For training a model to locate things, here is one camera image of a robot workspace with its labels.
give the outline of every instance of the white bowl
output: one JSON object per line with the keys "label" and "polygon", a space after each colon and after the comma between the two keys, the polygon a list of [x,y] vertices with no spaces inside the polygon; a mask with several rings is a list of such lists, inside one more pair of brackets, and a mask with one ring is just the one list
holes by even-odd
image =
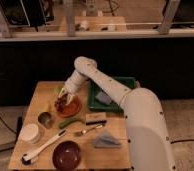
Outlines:
{"label": "white bowl", "polygon": [[36,143],[40,139],[39,127],[36,124],[24,126],[20,132],[20,138],[28,143]]}

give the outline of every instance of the gray floor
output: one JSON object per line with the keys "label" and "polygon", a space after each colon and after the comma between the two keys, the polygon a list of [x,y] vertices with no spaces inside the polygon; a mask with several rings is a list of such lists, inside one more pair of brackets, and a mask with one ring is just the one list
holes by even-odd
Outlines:
{"label": "gray floor", "polygon": [[[194,139],[194,99],[161,101],[171,141]],[[27,106],[0,107],[0,115],[13,129]],[[0,123],[0,143],[12,142],[14,135]],[[194,171],[194,142],[172,144],[178,171]],[[0,171],[7,170],[12,151],[0,153]]]}

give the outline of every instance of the dark red bowl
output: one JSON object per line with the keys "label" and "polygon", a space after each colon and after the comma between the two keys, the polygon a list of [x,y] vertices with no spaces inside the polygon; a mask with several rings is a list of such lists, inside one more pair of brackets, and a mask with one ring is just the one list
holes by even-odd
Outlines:
{"label": "dark red bowl", "polygon": [[80,161],[80,147],[73,141],[64,141],[54,149],[53,164],[60,171],[73,171]]}

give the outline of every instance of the gray cloth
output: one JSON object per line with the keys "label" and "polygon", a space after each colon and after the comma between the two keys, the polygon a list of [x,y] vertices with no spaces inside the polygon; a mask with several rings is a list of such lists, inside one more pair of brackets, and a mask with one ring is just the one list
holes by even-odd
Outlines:
{"label": "gray cloth", "polygon": [[112,99],[108,96],[104,91],[100,91],[95,98],[102,104],[110,105],[112,103]]}
{"label": "gray cloth", "polygon": [[108,131],[103,131],[93,141],[95,148],[120,148],[121,143]]}

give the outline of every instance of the wooden table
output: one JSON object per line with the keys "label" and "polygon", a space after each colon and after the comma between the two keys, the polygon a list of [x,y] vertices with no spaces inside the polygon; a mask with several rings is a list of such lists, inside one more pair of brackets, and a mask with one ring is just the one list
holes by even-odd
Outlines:
{"label": "wooden table", "polygon": [[[124,17],[75,17],[75,24],[80,24],[81,21],[86,20],[89,23],[89,31],[99,32],[103,27],[108,24],[116,25],[116,31],[127,31],[127,26]],[[59,31],[66,32],[66,20],[62,20]]]}
{"label": "wooden table", "polygon": [[[13,154],[10,159],[9,169],[12,170],[32,170],[32,169],[55,169],[52,163],[53,151],[58,144],[63,141],[71,140],[78,143],[82,151],[82,160],[78,166],[78,169],[127,169],[130,168],[129,149],[128,141],[126,137],[125,119],[123,114],[107,113],[107,123],[104,128],[97,129],[89,132],[82,137],[74,137],[73,132],[86,129],[85,124],[75,122],[69,125],[66,130],[67,133],[64,137],[60,138],[54,144],[46,148],[39,155],[37,162],[29,166],[24,166],[21,163],[22,155],[31,150],[44,144],[50,137],[54,136],[59,131],[58,124],[64,121],[64,118],[58,116],[56,109],[54,108],[54,101],[57,98],[57,94],[54,89],[62,86],[63,82],[39,82],[34,92],[33,98],[29,105],[27,114],[25,116],[23,126],[29,123],[35,123],[41,130],[41,139],[35,144],[28,144],[18,138]],[[83,116],[86,113],[90,113],[87,109],[87,85],[84,84],[80,92],[78,93],[79,98],[82,100],[83,107],[77,116]],[[38,123],[38,115],[42,112],[43,107],[50,101],[51,103],[51,114],[55,118],[55,123],[51,129],[46,129]],[[116,137],[122,144],[121,148],[94,148],[92,145],[93,140],[97,135],[106,129],[114,137]]]}

